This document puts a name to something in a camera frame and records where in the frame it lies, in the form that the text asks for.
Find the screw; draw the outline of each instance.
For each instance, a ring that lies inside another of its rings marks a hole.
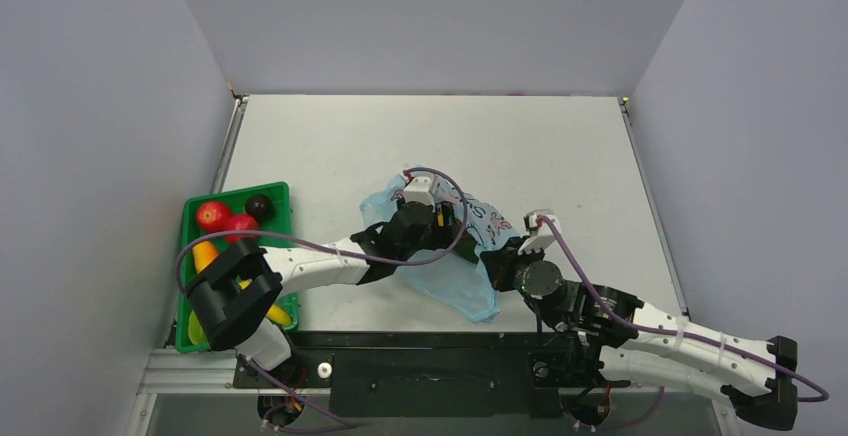
[[[321,363],[318,365],[318,377],[327,379],[331,374],[333,374],[333,367],[330,363]]]
[[[538,363],[533,365],[533,374],[536,375],[537,378],[546,378],[550,371],[548,370],[548,365],[539,361]]]

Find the yellow banana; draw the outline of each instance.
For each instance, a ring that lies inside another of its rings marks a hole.
[[[246,288],[248,284],[250,284],[250,281],[239,281],[239,286],[241,286],[242,289]],[[292,323],[289,313],[276,304],[271,305],[271,308],[265,314],[265,317],[270,319],[272,323],[279,324],[280,326],[288,326]]]

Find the cable tie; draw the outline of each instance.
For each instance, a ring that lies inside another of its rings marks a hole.
[[[341,250],[339,249],[339,246],[338,246],[336,243],[333,243],[333,244],[331,244],[330,246],[332,246],[332,247],[333,247],[333,249],[335,249],[335,250],[336,250],[336,258],[338,258],[338,259],[339,259],[339,263],[341,263],[341,265],[342,265],[342,266],[345,266],[346,264],[345,264],[344,259],[342,258],[342,252],[341,252]]]
[[[727,343],[727,336],[724,333],[719,333],[718,358],[716,358],[715,368],[721,367],[721,359],[724,357],[724,345]]]
[[[686,332],[688,322],[685,316],[677,317],[677,336],[674,337],[674,346],[672,346],[672,351],[675,353],[680,351],[680,345],[683,344],[683,333]]]

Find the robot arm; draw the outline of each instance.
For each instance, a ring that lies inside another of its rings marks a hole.
[[[435,180],[414,178],[404,189],[398,211],[379,223],[332,244],[335,254],[303,248],[260,248],[254,240],[231,245],[187,288],[187,297],[213,350],[236,348],[264,369],[291,357],[285,334],[264,318],[280,294],[331,284],[365,284],[388,277],[422,249],[445,249],[464,228],[448,203],[436,203]],[[524,218],[528,235],[515,237],[497,251],[483,252],[492,286],[518,291],[528,307],[557,332],[576,333],[597,374],[609,381],[629,380],[688,390],[734,407],[738,416],[772,429],[791,429],[797,389],[775,370],[720,348],[683,337],[699,334],[743,348],[794,370],[795,342],[778,336],[752,341],[725,336],[683,317],[667,314],[622,291],[593,285],[621,318],[645,327],[676,331],[663,336],[615,324],[579,282],[566,281],[545,261],[555,241],[540,223],[556,216],[538,210]],[[236,278],[250,279],[241,289]]]

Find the red wire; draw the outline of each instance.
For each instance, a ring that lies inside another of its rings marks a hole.
[[[292,389],[294,389],[294,390],[300,389],[305,382],[306,382],[306,368],[301,366],[301,368],[300,368],[300,380],[297,382],[297,384]],[[292,402],[295,401],[295,399],[291,396],[289,396],[289,399]]]
[[[611,382],[609,382],[609,381],[607,381],[607,390],[606,390],[606,391],[604,391],[604,397],[603,397],[603,398],[601,398],[601,402],[600,402],[600,403],[598,403],[598,406],[600,406],[600,405],[604,404],[604,401],[606,401],[607,399],[609,399],[609,393],[610,393],[610,391],[612,391],[612,383],[611,383]]]

